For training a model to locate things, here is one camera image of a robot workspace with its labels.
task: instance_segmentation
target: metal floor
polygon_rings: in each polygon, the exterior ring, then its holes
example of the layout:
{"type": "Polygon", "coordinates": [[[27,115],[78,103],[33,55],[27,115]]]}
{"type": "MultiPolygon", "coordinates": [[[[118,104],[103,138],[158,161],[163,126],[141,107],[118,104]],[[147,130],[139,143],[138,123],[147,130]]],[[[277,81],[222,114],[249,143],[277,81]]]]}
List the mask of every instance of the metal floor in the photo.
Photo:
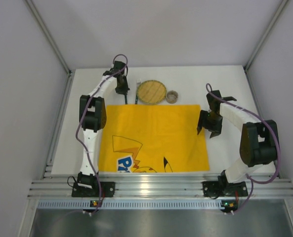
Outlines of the metal floor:
{"type": "Polygon", "coordinates": [[[30,237],[293,237],[283,200],[251,200],[234,216],[219,210],[100,210],[92,217],[63,217],[68,212],[38,209],[30,237]]]}

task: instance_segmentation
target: yellow fabric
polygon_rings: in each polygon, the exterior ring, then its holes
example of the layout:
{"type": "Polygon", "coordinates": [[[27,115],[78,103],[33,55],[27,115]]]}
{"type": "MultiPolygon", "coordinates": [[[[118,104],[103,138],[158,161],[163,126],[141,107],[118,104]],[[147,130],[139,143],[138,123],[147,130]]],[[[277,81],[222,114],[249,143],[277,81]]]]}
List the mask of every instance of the yellow fabric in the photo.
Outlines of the yellow fabric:
{"type": "Polygon", "coordinates": [[[199,105],[107,106],[99,170],[190,172],[209,170],[199,105]]]}

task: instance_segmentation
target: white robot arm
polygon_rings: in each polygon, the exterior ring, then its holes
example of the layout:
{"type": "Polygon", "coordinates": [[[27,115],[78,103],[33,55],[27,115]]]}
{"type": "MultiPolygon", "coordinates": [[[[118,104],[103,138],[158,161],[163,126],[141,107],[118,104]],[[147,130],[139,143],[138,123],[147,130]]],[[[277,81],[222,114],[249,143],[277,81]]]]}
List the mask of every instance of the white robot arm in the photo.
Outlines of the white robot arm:
{"type": "MultiPolygon", "coordinates": [[[[210,138],[220,135],[224,117],[234,124],[241,131],[242,135],[240,158],[218,176],[218,181],[204,182],[204,194],[206,197],[215,196],[217,198],[221,195],[234,196],[234,193],[238,191],[240,192],[239,196],[247,196],[248,193],[244,182],[246,176],[277,159],[275,141],[264,123],[255,117],[251,117],[248,113],[238,108],[238,106],[233,107],[232,105],[222,103],[215,97],[221,98],[223,101],[236,101],[235,98],[222,98],[219,90],[213,90],[210,93],[207,94],[210,111],[202,110],[200,112],[197,126],[198,134],[202,128],[205,128],[211,132],[210,138]]],[[[278,139],[275,121],[267,120],[265,122],[278,139]]]]}
{"type": "Polygon", "coordinates": [[[80,98],[79,128],[83,129],[84,140],[77,140],[83,145],[83,162],[80,172],[73,185],[72,197],[101,196],[102,189],[105,197],[112,197],[115,190],[114,182],[100,182],[98,159],[101,143],[101,133],[107,122],[105,98],[115,89],[117,94],[126,98],[129,90],[125,69],[126,63],[114,61],[113,67],[103,74],[96,88],[88,95],[80,98]]]}
{"type": "MultiPolygon", "coordinates": [[[[88,96],[93,95],[93,93],[96,92],[98,88],[100,88],[98,93],[95,94],[94,98],[98,98],[98,97],[107,98],[110,92],[116,88],[117,79],[112,77],[106,80],[106,78],[108,78],[108,76],[103,76],[99,85],[88,96]]],[[[83,134],[84,134],[84,144],[88,148],[91,163],[93,164],[94,169],[98,173],[99,171],[98,159],[99,159],[102,130],[98,130],[95,132],[92,129],[84,129],[83,134]]],[[[81,173],[84,175],[90,175],[90,174],[94,175],[93,170],[87,158],[87,151],[85,149],[83,151],[83,162],[81,166],[81,173]]]]}

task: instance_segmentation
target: white wall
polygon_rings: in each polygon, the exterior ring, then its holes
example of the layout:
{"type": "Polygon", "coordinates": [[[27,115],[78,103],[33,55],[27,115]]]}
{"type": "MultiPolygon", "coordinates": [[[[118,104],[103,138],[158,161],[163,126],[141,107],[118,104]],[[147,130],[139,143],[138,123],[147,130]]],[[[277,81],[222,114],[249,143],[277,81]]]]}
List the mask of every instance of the white wall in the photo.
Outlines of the white wall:
{"type": "Polygon", "coordinates": [[[283,174],[293,182],[293,0],[250,70],[261,111],[278,124],[283,174]]]}
{"type": "Polygon", "coordinates": [[[0,237],[40,177],[66,73],[22,0],[0,0],[0,237]]]}
{"type": "Polygon", "coordinates": [[[280,0],[34,0],[73,68],[244,65],[280,0]]]}

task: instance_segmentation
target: white tabletop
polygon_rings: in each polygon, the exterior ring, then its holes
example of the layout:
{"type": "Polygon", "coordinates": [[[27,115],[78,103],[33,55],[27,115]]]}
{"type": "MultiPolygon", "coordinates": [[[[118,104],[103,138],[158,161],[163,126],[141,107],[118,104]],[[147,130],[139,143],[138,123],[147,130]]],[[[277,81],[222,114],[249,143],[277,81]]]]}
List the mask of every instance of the white tabletop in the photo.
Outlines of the white tabletop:
{"type": "MultiPolygon", "coordinates": [[[[52,174],[77,174],[80,171],[83,148],[75,139],[79,119],[79,99],[81,95],[90,93],[100,82],[107,69],[77,69],[71,88],[61,133],[59,136],[52,174]]],[[[233,96],[238,104],[256,112],[251,91],[242,66],[200,66],[200,67],[152,67],[129,68],[128,103],[134,104],[136,80],[159,80],[167,90],[175,90],[179,94],[176,105],[199,104],[201,109],[208,110],[206,99],[206,83],[213,89],[220,90],[222,96],[233,96]]],[[[124,104],[123,95],[115,92],[107,98],[106,104],[124,104]]],[[[211,173],[220,173],[227,169],[240,157],[240,131],[226,119],[223,120],[221,135],[209,139],[210,132],[205,132],[209,165],[211,173]]],[[[273,163],[263,166],[255,173],[272,174],[273,163]]]]}

